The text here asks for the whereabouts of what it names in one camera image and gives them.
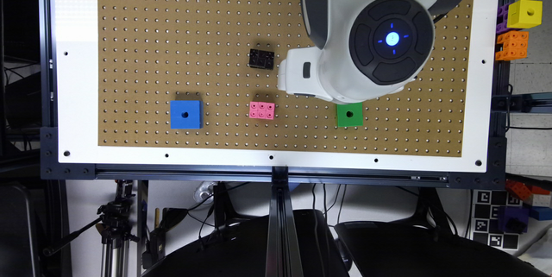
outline brown pegboard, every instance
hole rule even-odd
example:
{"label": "brown pegboard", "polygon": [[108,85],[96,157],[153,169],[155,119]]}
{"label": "brown pegboard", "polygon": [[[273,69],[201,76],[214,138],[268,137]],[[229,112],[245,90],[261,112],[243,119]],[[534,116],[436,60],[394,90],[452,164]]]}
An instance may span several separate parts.
{"label": "brown pegboard", "polygon": [[[366,101],[363,127],[338,129],[335,105],[286,95],[250,48],[312,45],[299,0],[98,0],[99,134],[104,146],[239,148],[461,156],[471,4],[436,25],[417,81]],[[204,101],[203,129],[170,129],[170,100]],[[250,101],[276,103],[273,121]]]}

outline green block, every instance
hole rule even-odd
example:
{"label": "green block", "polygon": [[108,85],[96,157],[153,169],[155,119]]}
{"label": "green block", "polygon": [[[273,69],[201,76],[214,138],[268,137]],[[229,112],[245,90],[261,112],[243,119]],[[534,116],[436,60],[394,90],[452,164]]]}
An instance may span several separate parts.
{"label": "green block", "polygon": [[364,122],[362,112],[362,103],[336,104],[337,127],[362,126]]}

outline pink block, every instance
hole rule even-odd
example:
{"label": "pink block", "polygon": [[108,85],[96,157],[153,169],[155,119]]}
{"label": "pink block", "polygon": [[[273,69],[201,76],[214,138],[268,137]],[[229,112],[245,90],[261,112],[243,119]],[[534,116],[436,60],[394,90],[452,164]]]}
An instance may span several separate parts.
{"label": "pink block", "polygon": [[249,103],[249,118],[274,119],[274,103],[252,101]]}

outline white frame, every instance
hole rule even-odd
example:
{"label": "white frame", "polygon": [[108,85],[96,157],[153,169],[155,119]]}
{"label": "white frame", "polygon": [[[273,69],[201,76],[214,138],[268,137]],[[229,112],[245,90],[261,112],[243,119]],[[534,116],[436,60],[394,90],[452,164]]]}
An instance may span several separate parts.
{"label": "white frame", "polygon": [[498,0],[474,0],[462,157],[98,146],[97,0],[53,0],[59,161],[485,172]]}

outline black block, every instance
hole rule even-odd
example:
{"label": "black block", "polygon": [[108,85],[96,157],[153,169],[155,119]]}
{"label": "black block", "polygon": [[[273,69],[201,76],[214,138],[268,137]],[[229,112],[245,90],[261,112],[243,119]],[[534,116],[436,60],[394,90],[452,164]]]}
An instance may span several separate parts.
{"label": "black block", "polygon": [[274,69],[274,52],[266,52],[258,49],[249,51],[249,66],[257,69]]}

